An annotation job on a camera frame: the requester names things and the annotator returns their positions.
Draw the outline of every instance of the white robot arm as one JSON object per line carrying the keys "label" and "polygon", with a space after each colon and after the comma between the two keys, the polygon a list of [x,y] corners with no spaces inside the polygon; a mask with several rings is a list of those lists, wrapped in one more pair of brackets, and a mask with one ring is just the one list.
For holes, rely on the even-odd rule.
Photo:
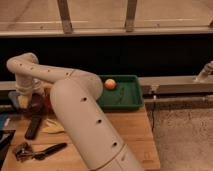
{"label": "white robot arm", "polygon": [[91,171],[144,171],[140,162],[96,103],[103,89],[89,72],[44,66],[32,53],[10,58],[16,88],[31,97],[35,78],[54,83],[50,100],[55,114]]}

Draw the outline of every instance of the green tray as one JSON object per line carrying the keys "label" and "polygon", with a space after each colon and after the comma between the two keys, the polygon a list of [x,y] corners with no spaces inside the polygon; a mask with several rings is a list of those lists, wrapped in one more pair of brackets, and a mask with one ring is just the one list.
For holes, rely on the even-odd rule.
{"label": "green tray", "polygon": [[143,98],[138,78],[135,75],[100,75],[102,82],[112,78],[117,86],[107,90],[104,86],[102,96],[97,100],[102,109],[136,110],[143,106]]}

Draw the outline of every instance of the table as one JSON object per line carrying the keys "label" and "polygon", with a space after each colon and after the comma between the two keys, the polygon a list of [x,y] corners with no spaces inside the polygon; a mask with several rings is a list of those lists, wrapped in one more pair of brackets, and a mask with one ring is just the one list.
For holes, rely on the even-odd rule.
{"label": "table", "polygon": [[[106,115],[143,167],[146,170],[160,170],[160,161],[145,107],[137,111],[108,112]],[[34,150],[43,150],[61,142],[67,142],[68,146],[43,161],[34,159],[23,163],[16,161],[12,149],[26,141],[24,133],[28,124],[29,120],[26,118],[22,118],[19,122],[2,171],[47,171],[48,169],[51,171],[88,171],[66,133],[46,134],[39,131],[35,140],[27,141]]]}

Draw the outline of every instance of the ball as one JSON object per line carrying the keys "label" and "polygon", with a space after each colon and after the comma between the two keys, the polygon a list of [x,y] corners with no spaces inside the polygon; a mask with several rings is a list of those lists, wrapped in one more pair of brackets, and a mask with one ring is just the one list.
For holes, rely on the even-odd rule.
{"label": "ball", "polygon": [[107,90],[113,90],[116,87],[116,82],[114,79],[109,78],[105,81],[104,86]]}

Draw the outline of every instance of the floor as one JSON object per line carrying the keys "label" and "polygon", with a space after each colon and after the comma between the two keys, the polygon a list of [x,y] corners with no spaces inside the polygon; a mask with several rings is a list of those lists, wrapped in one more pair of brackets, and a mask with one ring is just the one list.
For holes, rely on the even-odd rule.
{"label": "floor", "polygon": [[[127,2],[68,0],[72,25],[90,29],[123,28]],[[207,26],[212,19],[212,0],[138,0],[135,26]],[[0,31],[53,29],[61,29],[56,0],[0,1]]]}
{"label": "floor", "polygon": [[146,103],[161,171],[213,170],[213,103],[202,99]]}

